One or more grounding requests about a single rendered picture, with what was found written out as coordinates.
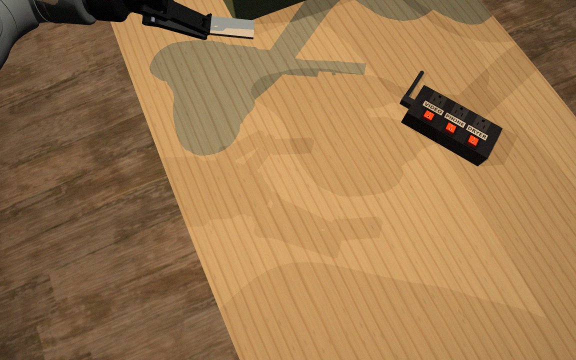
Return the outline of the black power strip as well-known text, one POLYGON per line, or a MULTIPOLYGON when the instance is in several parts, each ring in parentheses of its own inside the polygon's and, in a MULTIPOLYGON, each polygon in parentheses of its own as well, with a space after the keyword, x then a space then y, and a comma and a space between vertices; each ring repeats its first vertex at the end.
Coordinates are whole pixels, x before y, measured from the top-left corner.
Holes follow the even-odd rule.
POLYGON ((503 128, 426 85, 411 98, 424 73, 419 72, 399 103, 408 109, 401 123, 478 167, 489 158, 503 128))

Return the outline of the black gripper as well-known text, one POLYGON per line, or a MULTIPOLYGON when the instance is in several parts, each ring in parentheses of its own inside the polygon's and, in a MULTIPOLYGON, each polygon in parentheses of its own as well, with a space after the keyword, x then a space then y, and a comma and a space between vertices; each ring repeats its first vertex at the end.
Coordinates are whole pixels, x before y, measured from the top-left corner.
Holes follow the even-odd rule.
POLYGON ((86 0, 98 21, 124 22, 130 13, 142 15, 142 24, 206 40, 208 35, 254 39, 255 21, 201 14, 174 0, 86 0))

